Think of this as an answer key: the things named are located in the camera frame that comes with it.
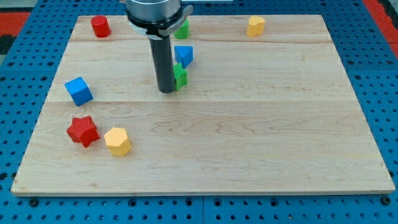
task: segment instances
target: plastic block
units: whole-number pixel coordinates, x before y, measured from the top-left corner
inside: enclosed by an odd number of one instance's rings
[[[131,150],[131,143],[124,128],[112,128],[104,138],[106,146],[114,156],[125,156]]]
[[[251,16],[249,18],[248,31],[246,34],[248,37],[255,37],[261,35],[264,32],[264,25],[266,20],[259,16]]]
[[[184,22],[184,24],[179,28],[179,30],[174,32],[174,37],[176,39],[186,39],[189,36],[189,21],[188,19]]]
[[[193,61],[192,46],[174,46],[175,60],[186,68]]]
[[[93,99],[93,95],[82,77],[65,83],[65,88],[68,90],[76,106],[85,104]]]
[[[108,20],[104,16],[95,16],[91,19],[91,26],[97,37],[107,37],[111,34]]]
[[[73,142],[82,143],[84,147],[88,147],[93,141],[100,138],[91,116],[73,118],[67,133]]]
[[[188,84],[187,71],[182,68],[181,64],[174,65],[174,80],[175,80],[175,91],[179,91],[181,87]]]

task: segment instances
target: blue block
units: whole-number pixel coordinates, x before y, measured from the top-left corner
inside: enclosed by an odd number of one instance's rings
[[[193,61],[192,46],[174,46],[175,60],[186,68]]]
[[[68,90],[76,106],[85,104],[93,99],[93,95],[82,77],[65,83],[65,88]]]

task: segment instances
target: red star block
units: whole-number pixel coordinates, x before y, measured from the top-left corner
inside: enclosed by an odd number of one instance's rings
[[[84,147],[88,147],[90,143],[100,138],[91,116],[73,118],[67,133],[73,142],[82,143]]]

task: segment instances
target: wood grain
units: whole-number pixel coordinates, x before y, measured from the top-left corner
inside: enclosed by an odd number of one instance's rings
[[[123,16],[97,39],[79,17],[12,186],[20,196],[386,194],[395,187],[321,16],[190,17],[189,84],[156,89],[148,40]],[[80,107],[63,84],[82,76]],[[65,133],[91,115],[100,136],[126,128],[109,154]]]

